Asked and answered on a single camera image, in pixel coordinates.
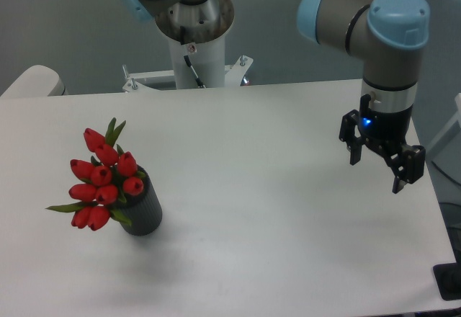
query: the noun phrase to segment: green tulip leaf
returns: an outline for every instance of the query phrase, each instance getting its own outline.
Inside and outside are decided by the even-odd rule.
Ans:
[[[66,205],[51,205],[46,209],[57,211],[59,213],[74,213],[76,211],[82,210],[84,207],[93,207],[96,203],[93,202],[77,202],[73,204],[66,204]]]
[[[121,156],[121,155],[123,155],[123,154],[125,153],[125,152],[123,151],[122,147],[119,146],[118,144],[117,144],[117,152],[118,152],[118,156]]]
[[[107,143],[107,139],[109,139],[109,136],[114,132],[114,127],[115,127],[116,122],[117,122],[117,119],[113,117],[112,120],[110,120],[109,122],[109,126],[107,126],[106,143]]]
[[[117,222],[124,223],[125,225],[131,226],[131,220],[127,218],[123,213],[118,209],[112,209],[110,211],[110,217]]]
[[[90,179],[81,178],[80,181],[84,182],[85,184],[93,184]]]
[[[143,173],[142,171],[137,171],[136,172],[136,176],[139,178],[139,179],[144,179],[146,177],[146,174]]]
[[[93,164],[93,166],[96,166],[96,167],[102,166],[102,163],[96,160],[94,156],[91,157],[91,163]]]
[[[123,204],[127,203],[127,198],[125,197],[125,194],[123,193],[123,190],[120,186],[118,187],[118,198],[117,199]]]
[[[117,141],[120,133],[122,132],[124,126],[126,125],[126,120],[124,122],[122,122],[120,125],[118,125],[113,131],[112,133],[110,133],[107,137],[106,137],[106,144],[108,146],[114,146],[115,142]]]

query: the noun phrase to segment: black object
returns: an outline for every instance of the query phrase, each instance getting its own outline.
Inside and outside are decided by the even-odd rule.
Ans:
[[[426,149],[406,143],[411,107],[397,113],[379,113],[369,108],[370,101],[370,95],[363,95],[359,111],[352,110],[343,116],[339,140],[347,144],[351,165],[360,161],[364,144],[383,157],[394,173],[392,191],[398,193],[406,184],[413,184],[423,176]],[[355,135],[356,128],[360,137]]]
[[[120,211],[131,220],[132,224],[129,226],[120,223],[120,225],[133,236],[145,236],[158,228],[163,213],[147,172],[140,166],[138,170],[146,175],[142,179],[144,190],[137,196],[126,196],[127,206],[121,207]]]
[[[461,299],[461,267],[459,264],[438,264],[434,267],[434,275],[443,300]]]

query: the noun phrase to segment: gray floor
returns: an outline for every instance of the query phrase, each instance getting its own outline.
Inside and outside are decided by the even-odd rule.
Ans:
[[[361,76],[359,61],[300,36],[295,26],[300,0],[232,1],[236,19],[227,36],[226,63],[241,54],[254,58],[249,74],[253,84]],[[461,1],[427,1],[431,38],[413,113],[423,145],[454,114],[453,99],[461,92]],[[120,92],[122,64],[131,72],[171,68],[155,24],[135,22],[119,0],[1,0],[0,94],[36,64],[57,71],[70,94]],[[460,141],[458,136],[437,157],[458,180]],[[458,188],[430,171],[439,201],[461,200]]]

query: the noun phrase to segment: light blue joint cap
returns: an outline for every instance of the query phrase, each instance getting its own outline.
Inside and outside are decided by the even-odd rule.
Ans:
[[[382,42],[402,50],[416,50],[429,39],[431,10],[426,0],[374,0],[368,27]]]
[[[153,19],[152,15],[139,0],[122,0],[122,2],[139,22],[148,22]]]
[[[318,8],[322,0],[302,0],[297,9],[297,29],[309,40],[318,43],[316,24]]]

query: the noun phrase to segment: black cable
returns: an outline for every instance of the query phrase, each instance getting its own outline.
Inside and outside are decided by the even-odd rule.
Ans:
[[[184,61],[186,61],[187,67],[190,68],[190,71],[194,75],[195,82],[197,83],[197,86],[199,87],[199,89],[206,88],[206,86],[203,84],[203,82],[200,80],[199,76],[197,75],[197,72],[195,71],[194,66],[192,66],[192,63],[191,63],[188,55],[184,56]]]
[[[443,205],[453,205],[454,207],[461,207],[461,204],[457,204],[455,202],[439,202],[439,204]]]
[[[457,182],[456,180],[454,180],[450,175],[448,175],[447,173],[445,173],[439,166],[437,166],[437,164],[434,162],[434,161],[431,161],[431,163],[434,165],[434,168],[439,171],[439,173],[441,175],[443,175],[444,177],[446,177],[448,180],[450,180],[453,184],[461,187],[461,183],[460,182]]]

